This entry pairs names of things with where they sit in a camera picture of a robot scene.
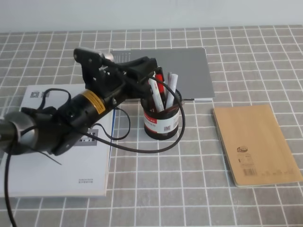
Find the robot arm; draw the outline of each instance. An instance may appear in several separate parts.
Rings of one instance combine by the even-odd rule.
[[[7,152],[12,141],[18,140],[12,155],[35,150],[56,156],[63,154],[81,137],[73,128],[87,132],[126,99],[151,96],[146,76],[157,68],[155,59],[143,57],[116,64],[106,57],[76,48],[74,59],[81,64],[86,90],[58,109],[43,109],[42,104],[38,109],[22,108],[20,112],[7,114],[0,122],[0,147]]]

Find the white pen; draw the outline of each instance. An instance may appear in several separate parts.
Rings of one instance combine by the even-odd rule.
[[[168,72],[168,74],[167,74],[167,85],[169,86],[169,82],[170,82],[170,79],[171,79],[171,75],[172,75],[172,72]],[[167,96],[168,96],[168,94],[169,94],[169,91],[165,88],[165,91],[166,91],[166,93],[165,93],[165,99],[167,100]]]
[[[164,110],[164,106],[163,106],[163,102],[162,102],[162,99],[161,99],[161,96],[160,96],[160,92],[159,92],[159,89],[158,89],[157,82],[153,79],[149,79],[148,84],[151,86],[152,98],[153,98],[153,101],[155,103],[156,110],[159,113],[159,112]]]
[[[174,93],[176,92],[177,80],[178,80],[177,74],[172,74],[170,76],[169,87]],[[172,107],[173,104],[174,104],[174,96],[170,92],[168,92],[165,109]]]

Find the white wall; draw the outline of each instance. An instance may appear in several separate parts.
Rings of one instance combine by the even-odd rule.
[[[1,0],[0,32],[303,24],[302,0]]]

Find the barcode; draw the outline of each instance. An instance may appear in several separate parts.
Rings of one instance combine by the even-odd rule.
[[[256,169],[243,169],[244,175],[246,176],[255,176],[257,175]]]
[[[170,130],[170,126],[164,126],[164,131]]]

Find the book cover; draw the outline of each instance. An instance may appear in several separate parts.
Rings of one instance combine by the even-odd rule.
[[[49,88],[62,88],[74,97],[85,90],[84,84],[28,86],[21,107],[37,108],[43,92]],[[58,108],[68,95],[51,91],[45,107]],[[111,134],[115,115],[111,111],[98,123]],[[89,133],[110,141],[100,127]],[[12,197],[47,196],[105,196],[111,147],[83,136],[70,150],[59,156],[51,155],[62,166],[39,153],[12,156],[9,169],[9,195]],[[0,196],[4,195],[3,179],[6,155],[0,164]]]
[[[303,180],[269,105],[215,107],[214,117],[236,186]]]
[[[212,101],[214,88],[204,48],[177,48],[156,50],[113,50],[116,63],[133,61],[141,57],[155,58],[168,72],[178,74],[177,89],[184,100]]]

